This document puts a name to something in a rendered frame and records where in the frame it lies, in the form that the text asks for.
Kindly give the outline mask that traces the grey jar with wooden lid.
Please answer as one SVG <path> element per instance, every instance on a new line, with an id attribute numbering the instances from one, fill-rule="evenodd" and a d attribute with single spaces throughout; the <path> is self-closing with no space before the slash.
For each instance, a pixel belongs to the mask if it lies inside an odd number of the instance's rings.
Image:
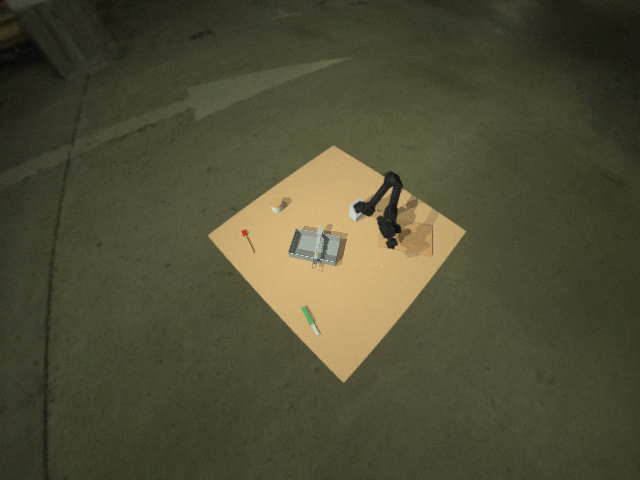
<path id="1" fill-rule="evenodd" d="M 271 201 L 271 209 L 275 213 L 278 213 L 278 212 L 282 211 L 283 206 L 282 206 L 282 202 L 281 202 L 281 200 L 279 198 L 274 198 Z"/>

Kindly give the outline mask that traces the light wooden board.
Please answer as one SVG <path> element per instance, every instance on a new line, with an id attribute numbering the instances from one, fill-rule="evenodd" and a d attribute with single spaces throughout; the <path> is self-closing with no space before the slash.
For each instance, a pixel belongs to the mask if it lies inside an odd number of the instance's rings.
<path id="1" fill-rule="evenodd" d="M 394 250 L 432 256 L 432 226 L 400 219 L 397 219 L 396 223 L 400 224 L 401 233 L 392 237 L 398 242 Z M 384 239 L 379 231 L 377 246 L 388 248 L 386 241 L 388 240 Z"/>

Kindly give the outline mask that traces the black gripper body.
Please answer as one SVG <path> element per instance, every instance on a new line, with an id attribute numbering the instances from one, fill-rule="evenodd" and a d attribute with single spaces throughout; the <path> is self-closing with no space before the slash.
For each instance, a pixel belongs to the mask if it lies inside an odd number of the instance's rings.
<path id="1" fill-rule="evenodd" d="M 378 227 L 378 229 L 379 229 L 379 227 Z M 381 232 L 381 234 L 382 234 L 383 238 L 385 239 L 385 238 L 386 238 L 386 236 L 383 234 L 383 232 L 382 232 L 380 229 L 379 229 L 379 231 Z M 388 241 L 386 241 L 386 245 L 387 245 L 388 249 L 390 249 L 390 248 L 395 247 L 395 246 L 397 246 L 397 245 L 398 245 L 398 242 L 397 242 L 396 238 L 391 238 L 391 239 L 390 239 L 390 238 L 388 238 L 388 239 L 389 239 L 389 240 L 388 240 Z"/>

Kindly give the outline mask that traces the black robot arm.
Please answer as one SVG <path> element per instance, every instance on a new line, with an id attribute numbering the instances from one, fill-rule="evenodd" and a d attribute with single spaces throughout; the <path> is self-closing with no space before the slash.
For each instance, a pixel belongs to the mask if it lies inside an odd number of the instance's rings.
<path id="1" fill-rule="evenodd" d="M 377 225 L 379 229 L 383 232 L 386 238 L 392 238 L 396 233 L 401 233 L 400 224 L 396 223 L 398 217 L 397 204 L 399 200 L 399 196 L 401 193 L 401 189 L 403 188 L 402 181 L 400 180 L 400 176 L 395 174 L 394 172 L 388 172 L 385 176 L 383 185 L 379 188 L 379 190 L 375 193 L 375 195 L 368 201 L 359 201 L 354 206 L 356 213 L 359 212 L 372 216 L 375 212 L 375 205 L 379 203 L 379 201 L 383 198 L 383 196 L 388 192 L 388 190 L 392 188 L 392 195 L 389 202 L 389 205 L 385 207 L 385 210 L 382 215 L 377 216 Z M 389 219 L 389 220 L 388 220 Z M 391 221 L 390 221 L 391 220 Z"/>

